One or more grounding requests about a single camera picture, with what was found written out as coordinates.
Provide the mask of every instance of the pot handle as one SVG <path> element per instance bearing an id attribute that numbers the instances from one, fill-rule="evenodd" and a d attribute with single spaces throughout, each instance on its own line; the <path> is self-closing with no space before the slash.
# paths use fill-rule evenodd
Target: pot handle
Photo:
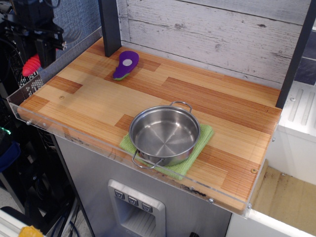
<path id="1" fill-rule="evenodd" d="M 152 167 L 141 166 L 141 165 L 137 164 L 136 161 L 135 161 L 135 157 L 136 157 L 137 152 L 138 152 L 138 150 L 136 150 L 136 152 L 135 152 L 135 154 L 134 154 L 134 156 L 133 156 L 133 158 L 132 158 L 132 162 L 133 162 L 135 165 L 137 165 L 138 167 L 143 168 L 143 169 L 153 169 L 153 168 L 155 168 L 160 162 L 162 162 L 162 161 L 164 160 L 163 158 L 161 158 L 161 159 L 160 159 L 156 164 L 154 164 Z"/>
<path id="2" fill-rule="evenodd" d="M 173 104 L 175 104 L 175 103 L 181 103 L 181 104 L 185 104 L 185 105 L 189 106 L 189 107 L 190 107 L 189 113 L 191 113 L 191 111 L 192 111 L 192 106 L 189 105 L 188 103 L 183 102 L 183 101 L 173 101 L 170 105 L 173 105 Z"/>

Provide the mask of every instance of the yellow object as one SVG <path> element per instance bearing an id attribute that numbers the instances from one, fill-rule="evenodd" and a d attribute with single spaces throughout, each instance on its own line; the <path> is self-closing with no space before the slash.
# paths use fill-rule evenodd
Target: yellow object
<path id="1" fill-rule="evenodd" d="M 34 226 L 26 226 L 21 229 L 19 237 L 43 237 L 43 234 Z"/>

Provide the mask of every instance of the water dispenser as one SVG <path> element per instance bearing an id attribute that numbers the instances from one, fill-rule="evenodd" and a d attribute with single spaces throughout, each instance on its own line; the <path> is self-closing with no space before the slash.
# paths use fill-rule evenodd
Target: water dispenser
<path id="1" fill-rule="evenodd" d="M 165 237 L 165 205 L 144 193 L 110 179 L 108 189 L 119 226 L 131 236 Z"/>

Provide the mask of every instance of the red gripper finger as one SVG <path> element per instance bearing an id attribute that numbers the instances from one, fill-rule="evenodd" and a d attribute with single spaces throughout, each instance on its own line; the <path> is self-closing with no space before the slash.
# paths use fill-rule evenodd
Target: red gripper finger
<path id="1" fill-rule="evenodd" d="M 22 75 L 28 77 L 36 72 L 40 68 L 40 58 L 38 54 L 35 54 L 33 57 L 29 58 L 28 61 L 23 66 Z"/>

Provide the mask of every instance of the green light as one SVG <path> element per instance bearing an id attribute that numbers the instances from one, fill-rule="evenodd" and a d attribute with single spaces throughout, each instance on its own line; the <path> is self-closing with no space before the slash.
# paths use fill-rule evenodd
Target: green light
<path id="1" fill-rule="evenodd" d="M 3 131 L 7 132 L 9 135 L 11 134 L 11 132 L 8 129 L 5 129 L 4 127 L 0 127 Z"/>

